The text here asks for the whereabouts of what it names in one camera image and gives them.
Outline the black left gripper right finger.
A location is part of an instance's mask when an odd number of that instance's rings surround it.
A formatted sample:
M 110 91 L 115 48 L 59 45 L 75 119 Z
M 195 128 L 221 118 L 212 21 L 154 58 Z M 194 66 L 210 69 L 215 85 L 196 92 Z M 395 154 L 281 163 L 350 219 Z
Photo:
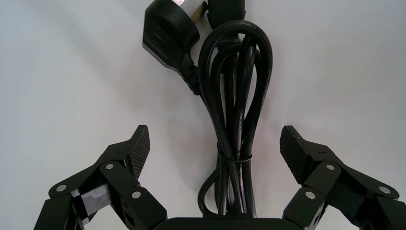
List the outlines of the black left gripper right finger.
M 406 205 L 399 193 L 347 166 L 328 146 L 307 141 L 293 126 L 284 126 L 280 152 L 301 186 L 283 212 L 285 220 L 313 230 L 331 206 L 361 230 L 405 229 Z

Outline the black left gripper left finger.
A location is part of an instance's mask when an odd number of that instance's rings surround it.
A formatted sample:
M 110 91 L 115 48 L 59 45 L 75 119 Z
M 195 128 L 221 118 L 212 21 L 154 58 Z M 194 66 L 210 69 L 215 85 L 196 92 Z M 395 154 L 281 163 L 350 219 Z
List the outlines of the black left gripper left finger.
M 93 165 L 52 186 L 35 229 L 82 230 L 105 207 L 130 230 L 156 228 L 167 211 L 139 182 L 149 151 L 148 127 L 139 125 L 131 138 L 109 145 Z

